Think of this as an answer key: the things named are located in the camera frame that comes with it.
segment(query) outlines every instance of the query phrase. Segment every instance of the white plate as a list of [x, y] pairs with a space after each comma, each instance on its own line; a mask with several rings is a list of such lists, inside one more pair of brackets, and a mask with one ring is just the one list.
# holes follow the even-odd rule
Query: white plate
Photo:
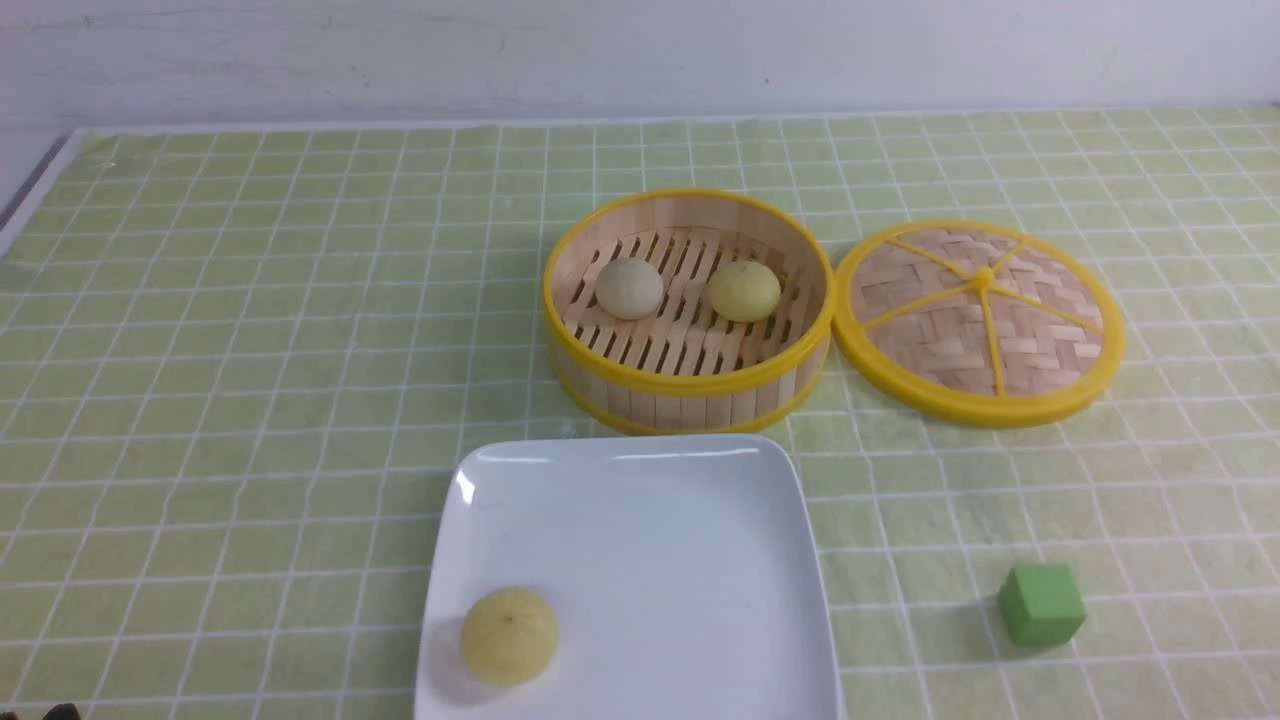
[[[559, 648], [494, 691], [458, 653], [500, 587], [550, 602]], [[426, 596], [416, 720], [838, 720], [813, 532], [758, 436], [509, 442], [462, 461]]]

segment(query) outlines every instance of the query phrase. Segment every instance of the green block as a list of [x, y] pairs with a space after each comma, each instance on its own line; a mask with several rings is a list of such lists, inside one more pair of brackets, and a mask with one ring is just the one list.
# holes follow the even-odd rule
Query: green block
[[1016, 644], [1062, 644], [1085, 618], [1084, 600], [1068, 565], [1015, 565], [998, 600], [1005, 628]]

